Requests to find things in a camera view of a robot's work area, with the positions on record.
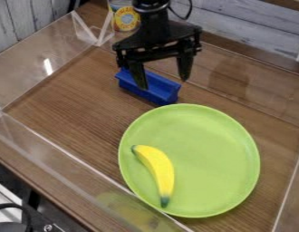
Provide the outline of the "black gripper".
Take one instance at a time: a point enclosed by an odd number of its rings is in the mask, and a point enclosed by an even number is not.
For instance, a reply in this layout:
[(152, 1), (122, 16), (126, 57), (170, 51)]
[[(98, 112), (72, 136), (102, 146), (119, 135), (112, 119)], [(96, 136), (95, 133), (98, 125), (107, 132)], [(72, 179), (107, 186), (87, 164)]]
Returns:
[(167, 10), (142, 14), (140, 19), (138, 31), (119, 41), (112, 49), (119, 66), (130, 67), (138, 87), (147, 90), (146, 62), (175, 57), (180, 79), (186, 81), (190, 78), (194, 56), (202, 50), (202, 28), (171, 20)]

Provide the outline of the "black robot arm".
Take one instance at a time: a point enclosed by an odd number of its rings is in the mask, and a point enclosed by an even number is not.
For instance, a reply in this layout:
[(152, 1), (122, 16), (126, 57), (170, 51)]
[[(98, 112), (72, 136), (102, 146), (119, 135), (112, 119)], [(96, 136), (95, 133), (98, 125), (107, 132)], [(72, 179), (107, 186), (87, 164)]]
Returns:
[(138, 87), (147, 90), (144, 63), (175, 57), (179, 77), (186, 81), (202, 50), (202, 28), (170, 19), (171, 0), (134, 0), (132, 6), (140, 14), (140, 27), (112, 46), (118, 65), (131, 72)]

